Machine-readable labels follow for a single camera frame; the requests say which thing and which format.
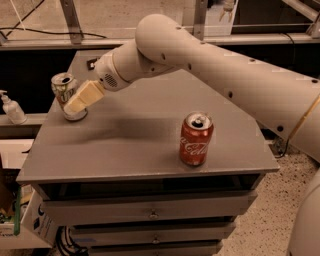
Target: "silver can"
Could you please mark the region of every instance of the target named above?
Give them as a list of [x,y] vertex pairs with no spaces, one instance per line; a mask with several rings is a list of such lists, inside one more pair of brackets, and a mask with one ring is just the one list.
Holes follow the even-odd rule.
[[51,88],[56,96],[57,101],[63,111],[64,117],[69,121],[78,121],[83,119],[87,114],[88,110],[84,109],[75,115],[67,114],[64,111],[64,106],[67,104],[69,99],[76,93],[80,87],[78,81],[72,74],[60,73],[51,78]]

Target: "drawer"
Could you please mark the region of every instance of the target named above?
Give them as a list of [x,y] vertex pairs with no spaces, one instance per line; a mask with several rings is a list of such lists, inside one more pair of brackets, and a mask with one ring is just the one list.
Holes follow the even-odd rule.
[[222,243],[215,241],[103,247],[89,250],[91,256],[211,256],[220,251]]
[[46,201],[42,210],[60,226],[237,216],[256,198],[255,191]]
[[235,229],[232,222],[158,221],[135,225],[111,225],[105,228],[71,230],[72,239],[80,246],[110,246],[123,244],[161,244],[182,241],[222,240]]

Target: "table top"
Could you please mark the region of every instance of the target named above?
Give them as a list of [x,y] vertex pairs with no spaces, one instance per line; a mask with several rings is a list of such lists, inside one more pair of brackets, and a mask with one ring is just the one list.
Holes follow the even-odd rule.
[[[69,72],[94,79],[86,61],[105,51],[78,51]],[[183,119],[192,111],[212,116],[207,161],[198,167],[178,155]],[[69,122],[54,101],[18,176],[43,184],[266,173],[279,166],[256,123],[186,71],[140,79],[106,91],[81,121]]]

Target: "coca-cola logo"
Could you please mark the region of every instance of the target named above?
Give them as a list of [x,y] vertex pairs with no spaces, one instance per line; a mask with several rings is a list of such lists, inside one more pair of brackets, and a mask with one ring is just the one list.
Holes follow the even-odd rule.
[[186,138],[181,137],[180,139],[181,146],[184,147],[185,151],[190,155],[202,155],[206,154],[208,151],[209,142],[206,143],[190,143]]

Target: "floor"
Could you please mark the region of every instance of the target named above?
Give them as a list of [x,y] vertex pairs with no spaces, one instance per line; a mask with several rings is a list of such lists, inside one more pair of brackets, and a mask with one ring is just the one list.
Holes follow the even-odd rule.
[[[14,0],[13,2],[18,7],[17,11],[23,17],[41,1]],[[146,13],[166,13],[181,22],[182,10],[180,7],[176,8],[176,6],[181,6],[184,0],[154,0],[152,4],[148,3],[148,8],[143,8],[143,0],[139,0],[135,1],[135,5],[131,8],[125,9],[127,2],[128,0],[108,1],[109,4],[101,5],[101,0],[76,1],[76,8],[80,13],[80,23],[87,32],[108,34],[111,37],[123,37],[132,35],[131,28]],[[4,15],[0,16],[0,26],[14,26],[18,19],[10,1],[1,1],[0,9],[4,10]],[[34,13],[25,19],[24,26],[52,31],[67,31],[60,1],[44,1]],[[117,26],[126,27],[125,33],[127,34],[114,29]],[[66,36],[48,36],[33,32],[15,31],[8,37],[12,40],[19,40],[48,37],[65,38]],[[257,188],[258,198],[246,214],[236,219],[237,228],[228,239],[224,240],[224,246],[217,254],[218,256],[286,255],[290,232],[300,200],[319,165],[293,148],[289,148],[288,154],[277,161],[281,167],[280,170],[277,173],[268,174],[259,184]],[[32,250],[0,250],[1,256],[29,256],[31,254]],[[49,255],[60,254],[53,249]]]

